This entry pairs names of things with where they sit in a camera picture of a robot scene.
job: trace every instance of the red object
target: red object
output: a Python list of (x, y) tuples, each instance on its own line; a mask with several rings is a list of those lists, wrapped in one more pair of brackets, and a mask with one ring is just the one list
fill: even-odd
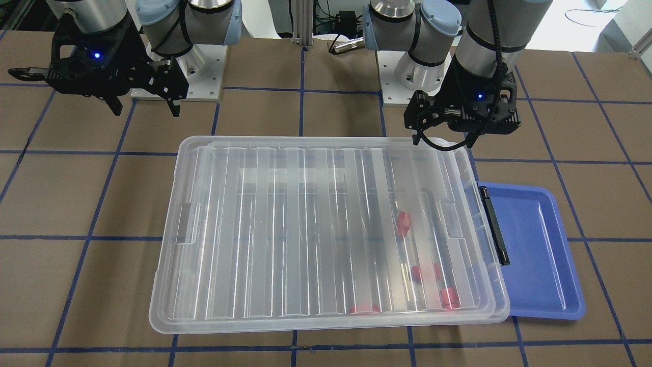
[(401, 237), (407, 236), (409, 228), (412, 226), (412, 220), (410, 219), (409, 214), (400, 212), (396, 221), (398, 222), (398, 235)]
[[(370, 306), (369, 304), (362, 304), (362, 305), (360, 305), (360, 309), (361, 310), (369, 310), (369, 308), (370, 308), (369, 306)], [(355, 313), (356, 315), (371, 315), (374, 312), (380, 312), (380, 306), (378, 306), (377, 304), (374, 304), (373, 306), (371, 306), (371, 309), (373, 311), (360, 311), (360, 312), (358, 312), (358, 309), (355, 306), (351, 306), (351, 308), (349, 309), (349, 312), (350, 313)]]
[(460, 299), (455, 287), (448, 287), (439, 292), (439, 298), (441, 299), (441, 304), (446, 310), (460, 308)]
[[(437, 263), (434, 263), (432, 266), (435, 272), (435, 280), (441, 279), (443, 276), (441, 266)], [(412, 280), (421, 281), (421, 267), (419, 265), (412, 266), (410, 273), (412, 274)]]
[(410, 273), (412, 273), (412, 280), (421, 281), (421, 267), (419, 265), (412, 266)]
[(441, 272), (441, 265), (434, 263), (432, 266), (435, 267), (435, 279), (439, 280), (443, 276), (443, 273)]

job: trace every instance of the storage box lid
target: storage box lid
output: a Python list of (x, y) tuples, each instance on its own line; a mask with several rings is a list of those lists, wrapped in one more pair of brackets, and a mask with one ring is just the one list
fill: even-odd
[(464, 150), (408, 138), (188, 138), (150, 322), (166, 334), (500, 322), (509, 300), (472, 177)]
[(577, 320), (584, 296), (554, 196), (540, 187), (489, 190), (511, 264), (503, 267), (512, 316)]

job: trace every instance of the clear plastic lid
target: clear plastic lid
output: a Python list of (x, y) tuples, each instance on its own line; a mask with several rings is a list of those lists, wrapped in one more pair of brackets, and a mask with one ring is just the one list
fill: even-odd
[(488, 228), (464, 150), (194, 136), (179, 148), (150, 322), (165, 334), (500, 322)]

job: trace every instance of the cardboard tabletop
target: cardboard tabletop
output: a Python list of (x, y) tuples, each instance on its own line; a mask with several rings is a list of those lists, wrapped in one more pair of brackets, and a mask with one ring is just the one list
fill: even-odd
[(116, 117), (4, 72), (46, 66), (51, 37), (0, 36), (0, 366), (652, 364), (652, 81), (639, 61), (526, 50), (521, 128), (472, 151), (479, 180), (556, 198), (579, 321), (166, 336), (147, 310), (184, 138), (410, 136), (403, 108), (382, 105), (371, 51), (243, 39), (219, 104), (183, 102), (175, 119), (126, 96)]

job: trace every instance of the blue plastic tray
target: blue plastic tray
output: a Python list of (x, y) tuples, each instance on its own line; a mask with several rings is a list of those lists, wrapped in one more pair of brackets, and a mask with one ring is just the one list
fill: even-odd
[(554, 196), (531, 186), (486, 186), (511, 264), (502, 271), (512, 316), (577, 320), (586, 306)]

